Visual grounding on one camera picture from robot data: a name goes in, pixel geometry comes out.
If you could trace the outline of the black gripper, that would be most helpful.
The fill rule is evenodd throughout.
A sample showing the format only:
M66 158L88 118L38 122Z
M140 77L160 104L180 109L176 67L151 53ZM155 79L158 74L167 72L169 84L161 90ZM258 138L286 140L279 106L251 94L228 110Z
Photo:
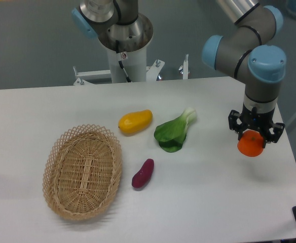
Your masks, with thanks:
M273 123L275 100L267 103L244 100L242 112L231 110L228 116L229 129L238 136L238 141L245 130L261 132L263 148L268 143L277 143L285 129L284 123Z

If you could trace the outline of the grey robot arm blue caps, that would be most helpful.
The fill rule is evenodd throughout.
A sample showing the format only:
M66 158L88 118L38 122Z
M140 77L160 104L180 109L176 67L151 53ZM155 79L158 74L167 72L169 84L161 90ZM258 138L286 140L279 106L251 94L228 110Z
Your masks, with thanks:
M272 120L286 55L268 45L283 25L281 12L258 1L219 1L236 25L229 38L214 35L203 46L202 61L245 84L241 112L231 111L229 128L242 140L247 131L261 136L261 145L276 143L285 125ZM146 49L153 37L150 20L138 11L137 1L81 1L71 12L79 30L97 38L107 51L113 83L154 82L160 64L146 65Z

